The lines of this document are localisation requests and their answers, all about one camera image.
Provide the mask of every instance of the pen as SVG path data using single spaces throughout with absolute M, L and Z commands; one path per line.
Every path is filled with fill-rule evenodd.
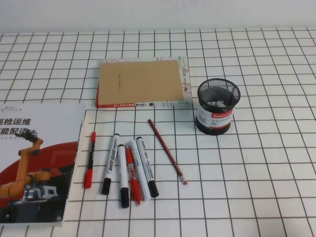
M 122 208 L 129 207 L 129 195 L 128 195 L 128 180 L 127 180 L 127 168 L 126 168 L 126 154 L 123 144 L 118 146 L 118 160 L 120 171 L 120 199 Z
M 109 151 L 109 156 L 108 156 L 108 166 L 105 172 L 105 178 L 103 181 L 103 186 L 102 186 L 102 191 L 101 191 L 101 194 L 103 195 L 109 195 L 110 193 L 111 179 L 113 175 L 115 158 L 117 156 L 117 151 L 118 151 L 118 141 L 119 141 L 119 134 L 116 133 L 111 139 L 111 146 L 110 146 L 110 151 Z
M 148 153 L 146 151 L 145 143 L 142 137 L 138 137 L 136 139 L 136 143 L 138 146 L 138 151 L 140 154 L 140 157 L 143 162 L 143 167 L 145 170 L 146 178 L 147 178 L 147 183 L 150 191 L 150 195 L 152 198 L 156 198 L 159 196 L 159 192 L 155 183 L 155 178 L 153 175 L 152 168 L 150 166 L 149 158 L 148 158 Z
M 180 170 L 180 168 L 179 168 L 177 162 L 174 160 L 174 158 L 173 158 L 172 154 L 170 153 L 170 151 L 169 151 L 167 145 L 165 144 L 165 142 L 163 141 L 163 139 L 162 139 L 162 137 L 160 136 L 159 132 L 157 131 L 157 129 L 156 129 L 156 127 L 155 127 L 153 121 L 152 121 L 151 119 L 149 119 L 148 122 L 149 122 L 150 126 L 152 127 L 152 129 L 153 129 L 155 135 L 156 135 L 157 138 L 159 139 L 159 141 L 160 141 L 161 145 L 163 146 L 164 150 L 167 152 L 167 155 L 169 156 L 169 159 L 170 159 L 170 161 L 172 162 L 174 168 L 177 170 L 177 173 L 178 173 L 178 175 L 180 176 L 182 183 L 183 183 L 184 185 L 187 185 L 188 182 L 187 182 L 186 178 L 184 177 L 184 175 L 183 175 L 183 173 L 181 172 L 181 170 Z
M 96 137 L 96 133 L 93 132 L 91 134 L 91 149 L 90 149 L 90 153 L 89 153 L 88 169 L 84 174 L 84 181 L 83 181 L 83 187 L 85 189 L 91 188 L 91 183 L 92 183 L 95 137 Z
M 134 164 L 136 166 L 136 170 L 138 172 L 138 177 L 139 177 L 139 183 L 140 183 L 140 188 L 142 190 L 143 193 L 143 198 L 145 201 L 149 201 L 152 199 L 151 195 L 150 195 L 150 191 L 148 188 L 148 184 L 147 184 L 147 180 L 146 180 L 146 175 L 143 169 L 143 164 L 138 152 L 138 148 L 137 148 L 137 143 L 136 141 L 133 139 L 130 141 L 130 149 L 132 151 L 133 154 L 133 158 L 134 158 Z
M 140 191 L 139 191 L 138 182 L 135 176 L 133 155 L 130 148 L 126 148 L 126 161 L 127 161 L 127 165 L 129 169 L 129 174 L 130 174 L 130 188 L 132 191 L 132 196 L 133 196 L 133 199 L 138 203 L 138 205 L 140 205 L 140 200 L 141 200 Z

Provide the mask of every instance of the red pen cap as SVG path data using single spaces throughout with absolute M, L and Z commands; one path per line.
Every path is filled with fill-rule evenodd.
M 126 161 L 127 164 L 134 163 L 132 150 L 130 148 L 126 148 Z
M 96 133 L 93 132 L 92 135 L 91 135 L 91 141 L 92 142 L 95 142 L 95 137 L 96 137 Z
M 138 205 L 140 205 L 140 200 L 142 199 L 142 197 L 140 196 L 139 185 L 136 179 L 130 180 L 130 187 L 133 199 L 138 203 Z
M 91 188 L 92 183 L 92 169 L 88 169 L 84 175 L 83 187 L 85 189 Z

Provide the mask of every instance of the red graphic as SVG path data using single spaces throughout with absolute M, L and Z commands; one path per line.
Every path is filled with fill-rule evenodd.
M 116 104 L 116 105 L 99 105 L 99 86 L 95 98 L 95 107 L 97 108 L 116 108 L 116 107 L 136 107 L 134 103 Z
M 231 115 L 233 113 L 233 110 L 230 110 L 226 113 L 220 113 L 220 114 L 216 114 L 216 113 L 212 113 L 212 118 L 216 118 L 216 119 L 221 119 L 221 118 L 226 118 L 229 115 Z

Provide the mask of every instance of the marker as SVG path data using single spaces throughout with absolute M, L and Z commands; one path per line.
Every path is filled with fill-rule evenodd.
M 135 176 L 135 169 L 134 169 L 134 162 L 133 162 L 133 155 L 130 148 L 126 148 L 126 161 L 129 168 L 129 174 L 130 174 L 130 188 L 132 191 L 133 199 L 140 205 L 140 191 L 139 191 L 139 185 L 136 180 Z
M 138 172 L 139 183 L 140 183 L 140 187 L 142 189 L 143 198 L 145 201 L 149 201 L 152 199 L 152 197 L 150 196 L 150 191 L 148 188 L 146 175 L 145 175 L 145 172 L 143 169 L 143 164 L 142 164 L 139 152 L 138 152 L 137 143 L 134 139 L 130 141 L 130 149 L 132 151 L 133 158 L 134 158 L 134 164 L 135 164 L 136 170 Z
M 109 157 L 108 157 L 108 166 L 105 172 L 105 178 L 103 181 L 103 187 L 101 191 L 101 194 L 103 195 L 109 195 L 110 193 L 111 179 L 113 175 L 115 158 L 117 156 L 117 151 L 118 151 L 118 141 L 119 141 L 119 134 L 116 133 L 114 134 L 111 140 L 111 146 L 110 146 Z
M 150 166 L 149 158 L 148 158 L 148 153 L 146 151 L 145 143 L 142 137 L 138 137 L 136 139 L 136 143 L 138 146 L 139 154 L 143 162 L 143 167 L 145 170 L 146 178 L 147 178 L 147 183 L 150 191 L 150 195 L 152 198 L 156 198 L 159 196 L 159 192 L 155 183 L 155 178 L 154 174 L 152 171 L 152 168 Z
M 83 181 L 83 187 L 85 189 L 91 188 L 91 184 L 92 184 L 95 137 L 96 137 L 96 133 L 93 132 L 91 135 L 91 148 L 90 148 L 90 153 L 89 153 L 88 169 L 85 172 L 84 181 Z
M 126 168 L 126 154 L 123 144 L 118 146 L 118 160 L 119 160 L 119 173 L 120 173 L 120 199 L 122 208 L 129 207 L 129 195 L 128 195 L 128 179 Z

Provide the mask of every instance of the black marker cap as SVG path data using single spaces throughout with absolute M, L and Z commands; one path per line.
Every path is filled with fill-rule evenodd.
M 129 207 L 129 195 L 128 195 L 128 188 L 121 188 L 120 189 L 120 199 L 122 203 L 122 208 Z
M 148 187 L 149 187 L 150 196 L 152 196 L 152 198 L 156 198 L 159 196 L 159 192 L 154 180 L 151 180 L 148 182 Z
M 111 185 L 111 179 L 105 178 L 104 181 L 103 181 L 101 194 L 109 195 L 109 193 L 110 193 L 110 185 Z

